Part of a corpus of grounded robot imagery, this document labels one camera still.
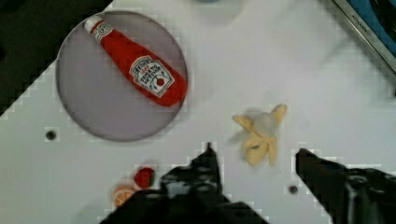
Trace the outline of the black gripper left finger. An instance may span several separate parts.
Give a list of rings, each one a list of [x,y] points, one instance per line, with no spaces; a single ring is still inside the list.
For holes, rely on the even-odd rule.
[[[269,224],[250,206],[222,193],[216,151],[210,144],[186,166],[161,177],[158,189],[142,189],[100,224]]]

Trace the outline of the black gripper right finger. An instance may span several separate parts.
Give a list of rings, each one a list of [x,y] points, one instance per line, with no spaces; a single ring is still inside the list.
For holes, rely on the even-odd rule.
[[[396,224],[396,179],[374,168],[347,168],[306,148],[295,171],[333,224]]]

